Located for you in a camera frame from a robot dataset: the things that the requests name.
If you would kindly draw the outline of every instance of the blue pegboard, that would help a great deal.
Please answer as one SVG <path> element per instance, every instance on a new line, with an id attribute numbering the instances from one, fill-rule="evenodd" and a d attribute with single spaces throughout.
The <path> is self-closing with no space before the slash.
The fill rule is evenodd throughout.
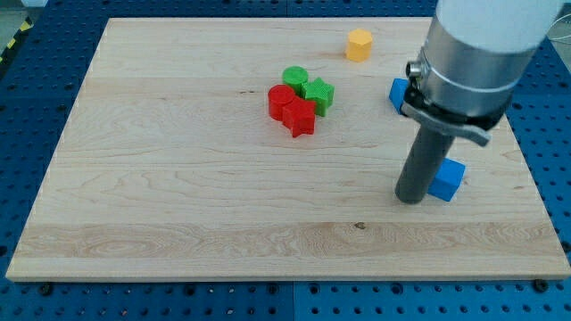
<path id="1" fill-rule="evenodd" d="M 0 81 L 0 273 L 109 17 L 431 16 L 435 0 L 52 0 Z M 549 42 L 511 126 L 559 238 L 571 242 L 571 77 Z M 12 284 L 0 320 L 569 319 L 571 283 Z"/>

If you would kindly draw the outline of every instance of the blue block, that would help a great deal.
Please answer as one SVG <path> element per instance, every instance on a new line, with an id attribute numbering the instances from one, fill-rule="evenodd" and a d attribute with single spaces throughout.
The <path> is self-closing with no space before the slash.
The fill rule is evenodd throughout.
<path id="1" fill-rule="evenodd" d="M 466 171 L 466 165 L 445 159 L 432 184 L 428 187 L 428 193 L 449 202 L 462 184 L 464 171 Z"/>
<path id="2" fill-rule="evenodd" d="M 407 79 L 395 78 L 391 85 L 391 93 L 389 99 L 393 103 L 394 109 L 399 115 L 402 115 L 401 107 L 404 102 L 404 92 L 407 90 L 409 81 Z"/>

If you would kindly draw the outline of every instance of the green star block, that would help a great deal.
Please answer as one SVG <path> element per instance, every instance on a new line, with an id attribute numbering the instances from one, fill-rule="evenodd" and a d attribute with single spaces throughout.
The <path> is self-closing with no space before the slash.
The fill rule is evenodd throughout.
<path id="1" fill-rule="evenodd" d="M 308 80 L 307 70 L 300 66 L 288 67 L 282 73 L 282 80 L 284 84 L 294 89 L 295 94 L 302 95 L 302 85 Z"/>
<path id="2" fill-rule="evenodd" d="M 321 117 L 326 116 L 327 108 L 333 104 L 334 91 L 335 87 L 321 78 L 316 78 L 314 81 L 302 85 L 303 98 L 316 103 L 315 114 Z"/>

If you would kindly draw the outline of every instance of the wood grain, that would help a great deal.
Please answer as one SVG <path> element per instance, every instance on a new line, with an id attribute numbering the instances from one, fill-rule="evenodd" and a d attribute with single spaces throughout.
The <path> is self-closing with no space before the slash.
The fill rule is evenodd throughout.
<path id="1" fill-rule="evenodd" d="M 451 203 L 394 183 L 418 124 L 391 81 L 428 19 L 111 19 L 7 276 L 18 282 L 485 280 L 571 274 L 503 120 Z M 347 32 L 375 42 L 343 57 Z M 281 71 L 335 85 L 314 136 L 267 115 Z"/>

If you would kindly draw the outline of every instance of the metal cylinder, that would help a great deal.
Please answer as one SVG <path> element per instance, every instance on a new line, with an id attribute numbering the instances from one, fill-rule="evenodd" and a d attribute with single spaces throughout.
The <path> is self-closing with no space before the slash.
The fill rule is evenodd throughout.
<path id="1" fill-rule="evenodd" d="M 409 204 L 422 201 L 452 142 L 454 136 L 420 127 L 394 189 L 399 200 Z"/>

